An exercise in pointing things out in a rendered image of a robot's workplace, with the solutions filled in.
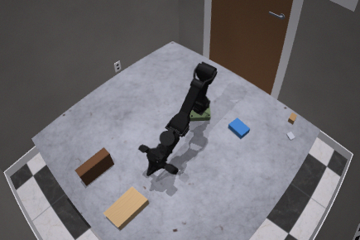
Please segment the brown wooden box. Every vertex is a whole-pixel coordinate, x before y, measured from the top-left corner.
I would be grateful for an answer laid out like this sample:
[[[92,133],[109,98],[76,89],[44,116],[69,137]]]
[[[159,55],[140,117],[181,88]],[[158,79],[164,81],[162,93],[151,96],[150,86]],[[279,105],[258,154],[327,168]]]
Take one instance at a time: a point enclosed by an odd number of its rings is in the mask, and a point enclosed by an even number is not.
[[[102,148],[75,171],[85,185],[89,185],[113,165],[112,157],[105,148]]]

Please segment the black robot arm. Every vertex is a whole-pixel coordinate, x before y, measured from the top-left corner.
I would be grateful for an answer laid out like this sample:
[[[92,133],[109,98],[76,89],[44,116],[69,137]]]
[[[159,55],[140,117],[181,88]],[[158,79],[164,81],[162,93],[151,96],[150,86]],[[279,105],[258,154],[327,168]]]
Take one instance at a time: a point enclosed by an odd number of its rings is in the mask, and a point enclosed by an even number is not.
[[[189,131],[191,111],[194,110],[194,112],[202,115],[207,107],[209,107],[210,100],[208,102],[206,93],[208,86],[212,84],[212,79],[215,78],[217,73],[217,68],[213,67],[212,65],[208,65],[204,62],[201,64],[198,63],[194,69],[194,78],[190,83],[189,92],[185,97],[185,101],[183,102],[180,111],[166,125],[165,128],[168,131],[164,131],[160,134],[160,142],[162,145],[171,145],[169,147],[174,149],[180,140],[180,137],[185,136]],[[199,79],[195,78],[195,74]],[[200,92],[202,89],[203,91]],[[175,132],[172,131],[172,129]],[[158,145],[156,148],[149,149],[146,156],[149,157],[153,162],[159,161],[161,163],[166,158],[166,150],[162,151],[161,147]]]

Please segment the blue rectangular block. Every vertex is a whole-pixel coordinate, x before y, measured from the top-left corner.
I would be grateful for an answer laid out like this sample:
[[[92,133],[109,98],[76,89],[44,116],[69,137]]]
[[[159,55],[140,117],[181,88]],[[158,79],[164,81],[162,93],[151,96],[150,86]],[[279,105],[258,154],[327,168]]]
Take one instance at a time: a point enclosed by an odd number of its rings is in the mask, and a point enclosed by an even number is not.
[[[231,123],[228,124],[228,128],[235,133],[240,139],[247,135],[250,131],[250,128],[246,126],[241,120],[236,118]]]

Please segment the white flat square block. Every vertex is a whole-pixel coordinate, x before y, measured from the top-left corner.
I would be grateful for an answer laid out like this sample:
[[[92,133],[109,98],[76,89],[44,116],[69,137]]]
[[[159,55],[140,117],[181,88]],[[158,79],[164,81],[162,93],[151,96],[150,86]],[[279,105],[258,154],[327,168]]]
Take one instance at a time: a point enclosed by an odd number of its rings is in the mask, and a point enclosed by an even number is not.
[[[295,138],[292,132],[289,132],[286,135],[289,137],[290,140],[293,140]]]

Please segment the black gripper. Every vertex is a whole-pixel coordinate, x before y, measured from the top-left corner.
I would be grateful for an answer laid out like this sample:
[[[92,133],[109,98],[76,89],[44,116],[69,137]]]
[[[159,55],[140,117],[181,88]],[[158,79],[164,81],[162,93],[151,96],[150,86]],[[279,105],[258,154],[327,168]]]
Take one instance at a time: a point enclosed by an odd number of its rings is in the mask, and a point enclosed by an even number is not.
[[[169,148],[168,146],[163,146],[160,143],[158,145],[161,147],[162,151],[166,150],[166,158],[162,163],[160,163],[159,161],[158,162],[152,162],[151,159],[147,158],[148,161],[149,161],[149,165],[148,165],[146,175],[149,176],[149,175],[153,174],[154,172],[158,171],[161,168],[167,170],[169,173],[171,173],[173,175],[176,175],[177,172],[178,172],[178,168],[176,168],[175,166],[173,166],[172,164],[169,164],[169,163],[167,165],[167,163],[166,163],[167,158],[168,158],[168,156],[170,154],[172,154],[173,149]],[[142,153],[144,153],[144,152],[148,153],[148,151],[149,151],[149,149],[147,149],[147,146],[145,146],[145,145],[140,145],[138,150],[140,150]],[[167,165],[167,166],[165,167],[164,165]]]

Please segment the small tan block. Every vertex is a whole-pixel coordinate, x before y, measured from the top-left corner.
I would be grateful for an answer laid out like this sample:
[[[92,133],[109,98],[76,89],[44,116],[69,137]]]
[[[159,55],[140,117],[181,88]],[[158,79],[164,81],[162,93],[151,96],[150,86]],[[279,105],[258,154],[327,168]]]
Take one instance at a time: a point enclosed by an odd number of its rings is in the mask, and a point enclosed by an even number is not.
[[[291,113],[289,119],[288,119],[288,122],[290,122],[291,124],[294,123],[295,119],[296,119],[297,115],[294,114],[294,113]]]

